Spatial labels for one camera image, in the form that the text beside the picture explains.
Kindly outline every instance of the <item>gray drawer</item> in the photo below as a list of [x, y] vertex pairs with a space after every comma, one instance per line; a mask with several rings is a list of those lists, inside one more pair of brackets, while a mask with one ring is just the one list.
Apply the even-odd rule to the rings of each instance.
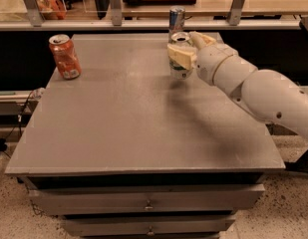
[[30, 198], [48, 215], [67, 215], [247, 209], [262, 192], [262, 184], [221, 184], [31, 190]]
[[62, 227], [73, 236], [154, 236], [225, 231], [233, 222], [233, 215], [114, 217], [64, 220]]
[[[93, 236], [93, 239], [149, 239], [148, 235], [107, 235]], [[182, 233], [182, 234], [155, 234], [154, 239], [219, 239], [220, 234], [206, 233]]]

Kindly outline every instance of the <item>metal frame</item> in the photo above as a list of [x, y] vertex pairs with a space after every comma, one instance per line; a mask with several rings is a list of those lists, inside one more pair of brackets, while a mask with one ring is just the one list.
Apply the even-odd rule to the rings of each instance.
[[287, 171], [308, 172], [308, 149], [295, 162], [285, 162]]
[[24, 4], [27, 9], [27, 14], [29, 21], [33, 27], [42, 26], [44, 19], [38, 9], [37, 3], [35, 0], [24, 0]]
[[[241, 15], [242, 15], [242, 8], [244, 5], [245, 0], [233, 0], [230, 12], [227, 15], [226, 20], [226, 26], [227, 23], [229, 26], [237, 26], [240, 24]], [[30, 21], [30, 25], [34, 27], [42, 27], [43, 23], [44, 25], [47, 23], [45, 22], [44, 18], [42, 17], [39, 8], [37, 6], [37, 3], [35, 0], [24, 0], [25, 6], [27, 8], [28, 17]], [[121, 0], [110, 0], [111, 4], [111, 10], [112, 10], [112, 27], [122, 26], [123, 25], [123, 12], [122, 12], [122, 4]]]
[[227, 16], [229, 25], [236, 26], [240, 23], [242, 16], [242, 8], [245, 0], [233, 0], [230, 12]]
[[[113, 26], [110, 21], [45, 21], [35, 31], [128, 31], [148, 30], [165, 31], [168, 27], [168, 19], [165, 20], [140, 20], [125, 21], [124, 24]], [[30, 22], [13, 22], [13, 24], [0, 22], [0, 31], [31, 31], [33, 26]], [[214, 31], [214, 30], [300, 30], [299, 20], [242, 20], [237, 26], [230, 26], [225, 20], [194, 20], [186, 21], [184, 30]]]
[[112, 23], [114, 26], [122, 26], [123, 12], [121, 0], [110, 0], [112, 10]]

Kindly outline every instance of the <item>gray table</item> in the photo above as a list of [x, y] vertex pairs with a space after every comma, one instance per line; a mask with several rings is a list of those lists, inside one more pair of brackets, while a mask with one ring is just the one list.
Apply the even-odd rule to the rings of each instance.
[[56, 71], [25, 129], [6, 173], [71, 234], [214, 236], [284, 168], [264, 124], [196, 73], [170, 77], [166, 42], [74, 36], [82, 75]]

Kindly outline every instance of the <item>silver can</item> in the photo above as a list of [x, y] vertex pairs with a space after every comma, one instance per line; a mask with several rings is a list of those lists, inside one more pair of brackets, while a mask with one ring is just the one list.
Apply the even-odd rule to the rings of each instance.
[[185, 9], [183, 6], [171, 6], [169, 10], [169, 41], [177, 32], [183, 32]]
[[[178, 32], [173, 34], [170, 38], [170, 42], [180, 47], [193, 47], [193, 41], [190, 37], [190, 34], [185, 32]], [[182, 67], [173, 59], [169, 59], [169, 64], [170, 73], [175, 79], [184, 80], [192, 74], [193, 69], [188, 70]]]

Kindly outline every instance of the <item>glass panel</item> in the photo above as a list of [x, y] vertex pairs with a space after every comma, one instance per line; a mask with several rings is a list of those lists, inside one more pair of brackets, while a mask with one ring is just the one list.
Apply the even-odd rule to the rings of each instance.
[[64, 20], [66, 17], [66, 4], [64, 0], [36, 0], [43, 18], [47, 20]]
[[308, 0], [247, 0], [245, 11], [281, 14], [308, 14]]
[[199, 17], [226, 16], [232, 0], [123, 0], [123, 16], [137, 19], [168, 17], [172, 5], [182, 5], [185, 15]]
[[0, 0], [0, 21], [28, 21], [23, 0]]
[[[95, 21], [104, 19], [107, 15], [109, 0], [60, 0], [64, 5], [64, 19], [67, 21]], [[47, 20], [57, 20], [54, 13], [44, 13]]]

